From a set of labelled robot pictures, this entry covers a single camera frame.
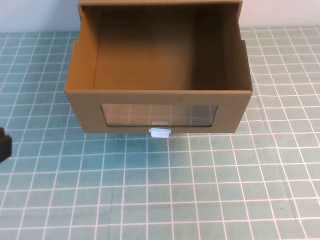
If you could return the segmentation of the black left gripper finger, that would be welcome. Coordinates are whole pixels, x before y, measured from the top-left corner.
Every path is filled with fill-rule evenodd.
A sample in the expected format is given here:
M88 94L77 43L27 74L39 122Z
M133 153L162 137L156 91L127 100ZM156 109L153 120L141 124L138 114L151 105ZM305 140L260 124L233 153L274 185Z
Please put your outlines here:
M0 128L0 163L12 156L13 140L5 133L3 127Z

